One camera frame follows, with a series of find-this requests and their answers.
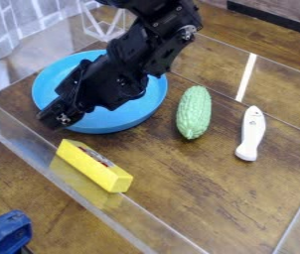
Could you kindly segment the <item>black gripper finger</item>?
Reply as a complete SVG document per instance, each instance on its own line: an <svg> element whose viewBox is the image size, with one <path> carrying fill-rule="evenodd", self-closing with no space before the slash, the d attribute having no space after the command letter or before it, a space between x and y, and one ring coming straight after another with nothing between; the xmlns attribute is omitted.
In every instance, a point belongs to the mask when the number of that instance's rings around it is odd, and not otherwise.
<svg viewBox="0 0 300 254"><path fill-rule="evenodd" d="M89 110L90 107L85 103L58 97L37 117L50 129L61 130L77 124Z"/></svg>
<svg viewBox="0 0 300 254"><path fill-rule="evenodd" d="M75 103L78 97L78 91L82 81L83 69L77 67L66 76L61 84L58 85L55 92L58 94L57 102Z"/></svg>

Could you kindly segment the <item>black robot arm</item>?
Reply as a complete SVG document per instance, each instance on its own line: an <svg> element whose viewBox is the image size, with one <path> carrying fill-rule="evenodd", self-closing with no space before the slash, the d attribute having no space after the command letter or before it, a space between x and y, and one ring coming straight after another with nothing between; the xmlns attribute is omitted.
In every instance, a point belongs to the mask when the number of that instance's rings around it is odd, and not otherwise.
<svg viewBox="0 0 300 254"><path fill-rule="evenodd" d="M172 69L181 50L204 28L193 0L97 0L136 15L128 32L112 40L106 53L83 60L57 87L58 97L38 114L53 130L79 122L98 106L116 110L141 98L150 76Z"/></svg>

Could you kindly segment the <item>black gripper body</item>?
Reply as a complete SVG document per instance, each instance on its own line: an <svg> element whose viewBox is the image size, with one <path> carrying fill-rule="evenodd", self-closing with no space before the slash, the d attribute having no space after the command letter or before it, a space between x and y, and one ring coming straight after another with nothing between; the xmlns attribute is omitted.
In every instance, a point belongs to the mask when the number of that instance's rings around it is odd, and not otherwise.
<svg viewBox="0 0 300 254"><path fill-rule="evenodd" d="M94 61L82 60L67 76L70 111L117 109L142 96L148 86L145 61L152 53L146 41L113 40Z"/></svg>

